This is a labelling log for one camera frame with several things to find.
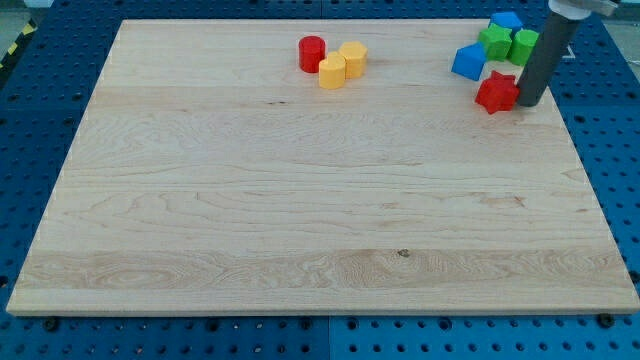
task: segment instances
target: wooden table surface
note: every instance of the wooden table surface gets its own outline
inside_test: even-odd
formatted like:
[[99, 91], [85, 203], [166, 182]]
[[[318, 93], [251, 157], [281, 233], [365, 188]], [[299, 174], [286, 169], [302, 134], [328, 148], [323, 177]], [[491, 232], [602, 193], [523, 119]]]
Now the wooden table surface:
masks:
[[[550, 94], [488, 115], [449, 71], [486, 24], [124, 21], [8, 311], [637, 311]], [[310, 34], [367, 74], [319, 88]]]

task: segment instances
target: perforated blue surface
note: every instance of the perforated blue surface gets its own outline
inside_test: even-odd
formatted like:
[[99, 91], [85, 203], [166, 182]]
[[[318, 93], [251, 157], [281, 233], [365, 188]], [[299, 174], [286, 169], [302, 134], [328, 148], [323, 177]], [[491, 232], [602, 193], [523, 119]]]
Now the perforated blue surface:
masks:
[[[6, 306], [123, 18], [488, 18], [539, 31], [541, 0], [58, 0], [0, 92], [0, 305]], [[552, 92], [628, 267], [640, 270], [640, 85], [597, 18]], [[640, 358], [640, 316], [16, 319], [0, 359]], [[45, 331], [43, 325], [58, 325]]]

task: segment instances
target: blue block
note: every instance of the blue block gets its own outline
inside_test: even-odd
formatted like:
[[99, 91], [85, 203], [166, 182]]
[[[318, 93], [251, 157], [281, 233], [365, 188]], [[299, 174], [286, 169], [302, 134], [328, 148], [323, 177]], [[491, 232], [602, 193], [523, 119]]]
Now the blue block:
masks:
[[511, 38], [515, 36], [515, 34], [522, 30], [522, 21], [518, 18], [518, 15], [513, 11], [494, 13], [491, 15], [491, 20], [489, 21], [489, 26], [491, 24], [496, 24], [502, 26], [507, 29], [511, 29]]
[[478, 81], [485, 62], [487, 62], [487, 57], [484, 54], [484, 47], [482, 43], [477, 42], [473, 45], [458, 49], [456, 58], [453, 60], [451, 71], [471, 80]]

